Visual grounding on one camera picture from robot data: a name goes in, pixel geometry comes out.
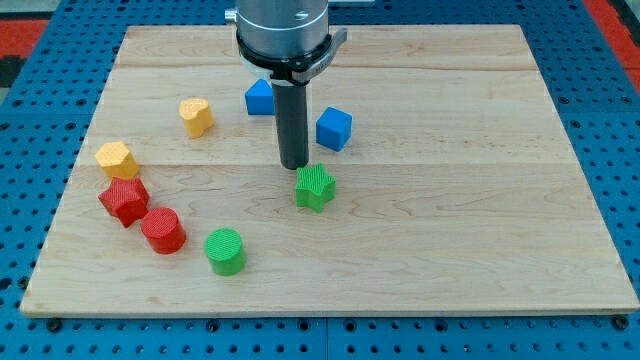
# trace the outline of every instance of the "toy block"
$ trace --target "toy block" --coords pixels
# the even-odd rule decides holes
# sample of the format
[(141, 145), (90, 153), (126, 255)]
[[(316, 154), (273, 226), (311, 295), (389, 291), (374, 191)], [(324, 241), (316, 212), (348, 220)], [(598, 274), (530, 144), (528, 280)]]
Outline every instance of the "toy block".
[(351, 137), (352, 117), (328, 107), (316, 122), (316, 142), (333, 151), (340, 151)]
[(180, 102), (180, 117), (187, 130), (187, 135), (195, 139), (215, 123), (209, 102), (205, 99), (187, 99)]
[(204, 243), (204, 252), (211, 269), (218, 275), (234, 275), (247, 263), (242, 238), (233, 229), (221, 228), (209, 234)]
[(109, 215), (117, 217), (124, 227), (142, 219), (148, 211), (149, 193), (138, 178), (122, 180), (114, 177), (98, 199)]
[(264, 79), (256, 81), (247, 92), (244, 93), (249, 115), (275, 115), (273, 105), (273, 90)]
[(122, 141), (102, 145), (94, 157), (109, 178), (128, 180), (140, 170), (133, 154)]
[(336, 194), (336, 179), (329, 175), (322, 164), (298, 168), (296, 185), (296, 205), (322, 212), (324, 204)]
[(169, 208), (156, 208), (142, 218), (142, 233), (153, 251), (158, 254), (172, 254), (187, 240), (178, 214)]

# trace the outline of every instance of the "yellow hexagonal block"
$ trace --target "yellow hexagonal block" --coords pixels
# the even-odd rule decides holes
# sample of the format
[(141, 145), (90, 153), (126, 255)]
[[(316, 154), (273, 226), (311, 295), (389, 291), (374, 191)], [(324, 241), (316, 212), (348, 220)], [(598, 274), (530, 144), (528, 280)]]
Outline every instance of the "yellow hexagonal block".
[(205, 99), (183, 100), (180, 102), (179, 112), (187, 135), (192, 139), (202, 136), (204, 131), (214, 124), (209, 102)]
[(94, 156), (109, 178), (129, 180), (140, 170), (133, 154), (122, 141), (102, 145)]

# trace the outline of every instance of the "red hexagonal block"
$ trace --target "red hexagonal block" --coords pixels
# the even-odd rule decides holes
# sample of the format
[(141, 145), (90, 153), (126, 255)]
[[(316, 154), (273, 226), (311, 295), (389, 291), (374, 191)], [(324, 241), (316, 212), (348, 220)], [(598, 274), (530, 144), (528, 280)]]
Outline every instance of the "red hexagonal block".
[(98, 196), (111, 216), (117, 217), (124, 227), (142, 219), (148, 212), (149, 193), (142, 180), (122, 180), (114, 177), (109, 188)]

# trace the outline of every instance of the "wooden board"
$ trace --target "wooden board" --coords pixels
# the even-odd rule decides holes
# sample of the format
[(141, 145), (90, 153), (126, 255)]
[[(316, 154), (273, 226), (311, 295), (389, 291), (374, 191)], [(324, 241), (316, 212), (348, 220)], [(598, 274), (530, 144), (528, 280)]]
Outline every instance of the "wooden board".
[[(229, 27), (132, 27), (22, 302), (33, 317), (484, 316), (631, 312), (638, 300), (517, 26), (352, 27), (309, 90), (354, 115), (325, 211), (296, 208), (270, 117)], [(179, 102), (210, 100), (190, 140)], [(123, 140), (151, 206), (185, 247), (153, 253), (97, 200), (93, 159)], [(246, 268), (214, 275), (212, 230), (244, 237)]]

